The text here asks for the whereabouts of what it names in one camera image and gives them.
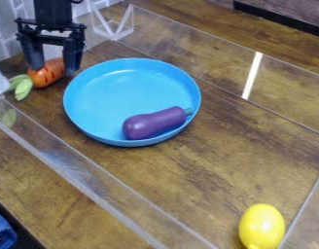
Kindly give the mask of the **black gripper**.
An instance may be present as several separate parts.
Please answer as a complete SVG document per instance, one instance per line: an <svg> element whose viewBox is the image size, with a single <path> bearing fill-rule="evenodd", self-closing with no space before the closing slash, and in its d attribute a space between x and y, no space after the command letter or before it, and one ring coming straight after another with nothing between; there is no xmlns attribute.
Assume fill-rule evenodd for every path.
<svg viewBox="0 0 319 249"><path fill-rule="evenodd" d="M85 25L72 21L72 5L84 0L33 0L34 18L17 18L17 40L28 66L33 70L44 67L42 44L64 44L64 63L68 75L80 68L84 49ZM69 31L66 38L42 35L42 31Z"/></svg>

